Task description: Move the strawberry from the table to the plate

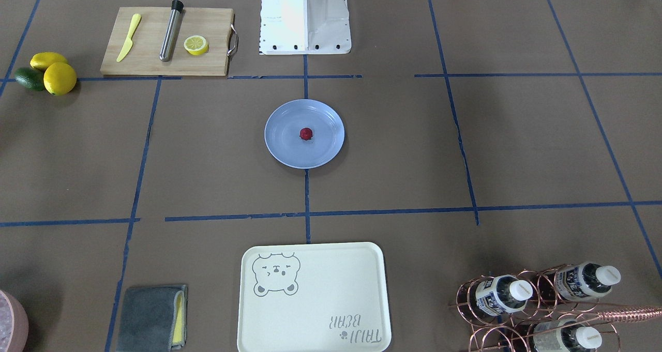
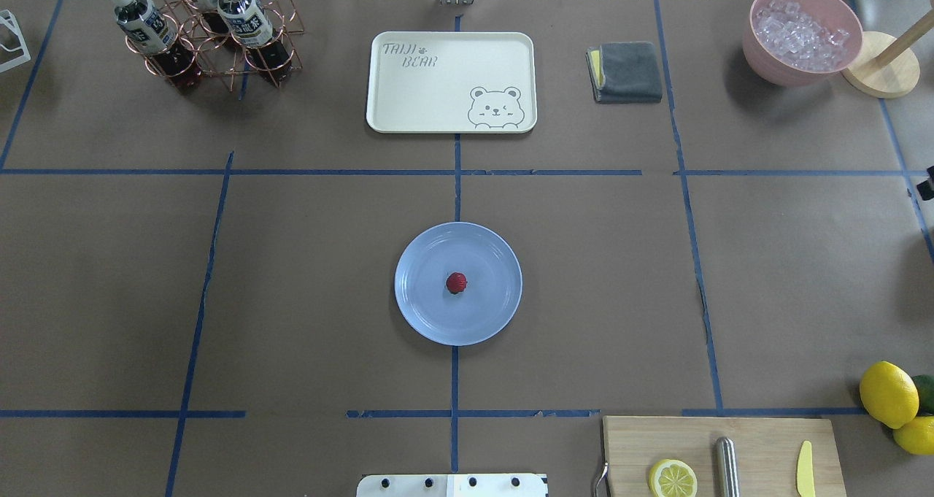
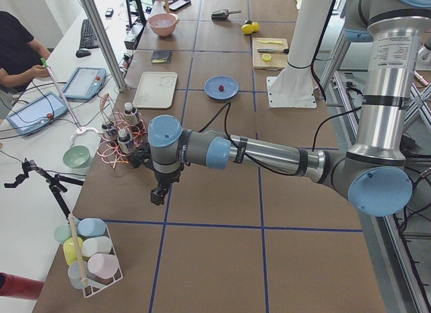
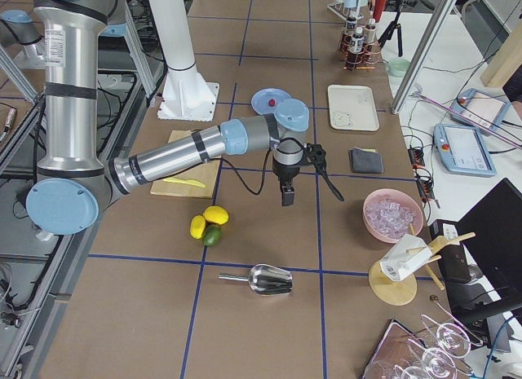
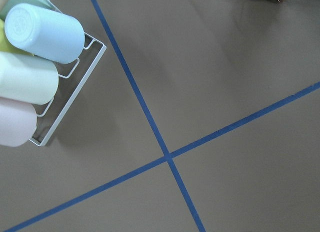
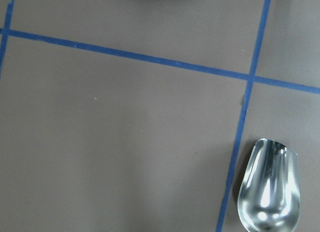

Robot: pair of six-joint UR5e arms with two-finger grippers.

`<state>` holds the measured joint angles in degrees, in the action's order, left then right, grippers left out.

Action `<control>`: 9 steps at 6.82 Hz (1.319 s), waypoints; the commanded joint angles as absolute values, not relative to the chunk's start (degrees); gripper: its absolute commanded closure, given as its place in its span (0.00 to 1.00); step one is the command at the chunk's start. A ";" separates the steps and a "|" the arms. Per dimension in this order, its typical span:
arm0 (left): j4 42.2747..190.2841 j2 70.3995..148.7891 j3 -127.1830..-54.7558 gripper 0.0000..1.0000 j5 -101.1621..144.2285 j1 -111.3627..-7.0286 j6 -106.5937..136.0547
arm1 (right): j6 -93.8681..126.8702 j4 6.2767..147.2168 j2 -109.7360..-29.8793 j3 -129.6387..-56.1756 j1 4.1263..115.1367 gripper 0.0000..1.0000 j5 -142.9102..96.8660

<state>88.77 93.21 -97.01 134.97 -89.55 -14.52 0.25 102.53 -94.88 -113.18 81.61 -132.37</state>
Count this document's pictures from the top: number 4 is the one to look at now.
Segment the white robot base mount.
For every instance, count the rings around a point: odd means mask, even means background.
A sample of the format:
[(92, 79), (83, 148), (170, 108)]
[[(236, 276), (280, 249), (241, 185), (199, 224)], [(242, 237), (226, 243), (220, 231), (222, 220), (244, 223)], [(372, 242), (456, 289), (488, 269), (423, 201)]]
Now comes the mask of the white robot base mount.
[(163, 120), (212, 121), (219, 84), (198, 72), (184, 0), (148, 0), (167, 74), (158, 109)]

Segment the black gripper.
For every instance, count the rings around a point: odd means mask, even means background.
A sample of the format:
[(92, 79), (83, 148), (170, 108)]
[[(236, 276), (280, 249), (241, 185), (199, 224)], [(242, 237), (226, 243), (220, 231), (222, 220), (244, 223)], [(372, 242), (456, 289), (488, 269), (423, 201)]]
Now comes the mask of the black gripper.
[(292, 185), (293, 178), (300, 172), (300, 166), (284, 165), (279, 161), (272, 162), (272, 171), (277, 176), (281, 189), (281, 205), (291, 206), (294, 204), (295, 190)]

